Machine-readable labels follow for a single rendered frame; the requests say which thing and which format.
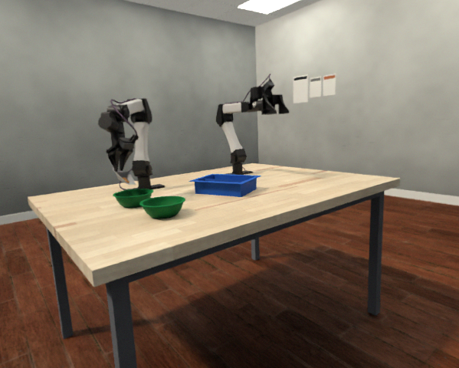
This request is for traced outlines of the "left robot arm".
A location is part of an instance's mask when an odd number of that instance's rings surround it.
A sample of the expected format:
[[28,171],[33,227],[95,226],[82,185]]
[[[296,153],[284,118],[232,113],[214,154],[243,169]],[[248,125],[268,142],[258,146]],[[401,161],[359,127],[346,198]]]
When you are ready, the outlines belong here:
[[[264,84],[263,87],[252,87],[251,88],[251,97],[250,101],[240,102],[240,103],[231,103],[231,104],[219,104],[218,111],[216,115],[216,123],[224,130],[225,135],[228,139],[228,143],[231,148],[231,161],[233,172],[226,173],[231,175],[244,175],[253,173],[253,171],[243,171],[242,163],[247,158],[246,152],[242,148],[241,144],[238,141],[236,133],[233,127],[233,113],[243,112],[255,112],[259,110],[257,104],[259,100],[262,99],[262,94],[272,94],[272,89],[274,87],[273,81],[270,80]],[[254,99],[253,99],[254,98]],[[253,101],[253,103],[252,103]],[[252,107],[251,107],[252,106]],[[222,112],[223,107],[223,112]],[[242,109],[243,108],[243,109]],[[224,114],[223,114],[224,113]]]

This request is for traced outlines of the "blue divided box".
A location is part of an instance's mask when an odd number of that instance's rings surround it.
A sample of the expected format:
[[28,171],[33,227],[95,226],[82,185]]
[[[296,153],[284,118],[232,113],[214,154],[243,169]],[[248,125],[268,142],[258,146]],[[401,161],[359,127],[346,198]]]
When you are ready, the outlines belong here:
[[189,182],[195,182],[195,194],[242,197],[257,189],[258,177],[260,176],[210,174]]

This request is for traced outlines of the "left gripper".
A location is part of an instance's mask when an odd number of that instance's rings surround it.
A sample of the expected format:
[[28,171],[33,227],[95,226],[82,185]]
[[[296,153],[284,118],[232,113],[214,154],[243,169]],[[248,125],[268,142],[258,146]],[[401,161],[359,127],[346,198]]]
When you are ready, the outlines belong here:
[[276,114],[275,105],[272,104],[278,104],[279,114],[290,112],[284,104],[282,94],[262,94],[262,100],[258,102],[257,106],[261,110],[262,115]]

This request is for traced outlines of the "dark green bowl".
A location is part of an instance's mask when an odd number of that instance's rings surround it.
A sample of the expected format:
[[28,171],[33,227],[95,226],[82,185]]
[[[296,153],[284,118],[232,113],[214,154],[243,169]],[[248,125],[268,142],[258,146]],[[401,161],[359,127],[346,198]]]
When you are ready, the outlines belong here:
[[137,208],[141,207],[141,201],[150,199],[153,192],[152,189],[129,189],[116,192],[113,197],[124,208]]
[[144,211],[154,219],[167,219],[179,213],[185,198],[181,196],[160,196],[140,202]]

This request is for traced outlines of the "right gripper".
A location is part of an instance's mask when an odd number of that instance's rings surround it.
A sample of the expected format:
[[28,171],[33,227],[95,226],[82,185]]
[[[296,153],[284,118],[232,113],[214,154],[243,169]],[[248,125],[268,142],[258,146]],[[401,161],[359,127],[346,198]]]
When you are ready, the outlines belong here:
[[119,137],[126,138],[124,133],[121,133],[121,134],[112,133],[111,134],[112,146],[106,151],[106,153],[108,153],[108,158],[110,162],[112,163],[115,172],[117,172],[118,170],[119,160],[120,160],[120,170],[123,171],[126,161],[128,160],[128,158],[133,152],[133,149],[122,149],[120,145],[116,146],[116,142],[119,139]]

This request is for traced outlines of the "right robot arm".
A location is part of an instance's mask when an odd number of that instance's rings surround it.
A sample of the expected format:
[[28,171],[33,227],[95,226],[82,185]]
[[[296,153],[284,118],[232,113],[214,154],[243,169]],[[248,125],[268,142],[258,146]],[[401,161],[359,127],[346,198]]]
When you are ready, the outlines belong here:
[[[133,160],[133,173],[134,176],[138,176],[138,187],[132,189],[165,188],[165,185],[151,185],[150,182],[150,176],[152,175],[152,167],[150,165],[148,157],[147,137],[149,125],[152,122],[152,112],[149,108],[147,99],[139,98],[138,100],[119,103],[115,104],[114,106],[127,120],[128,118],[131,119],[132,123],[134,123],[134,127],[137,132],[137,136],[136,134],[133,134],[130,138],[119,137],[119,139],[116,142],[116,146],[121,145],[123,149],[132,150],[134,147],[134,143],[136,143],[136,152]],[[145,111],[143,110],[143,107]],[[98,120],[99,127],[104,129],[105,131],[109,133],[116,132],[119,134],[125,134],[122,122],[126,121],[117,113],[113,105],[108,106],[106,112],[101,112],[101,117]]]

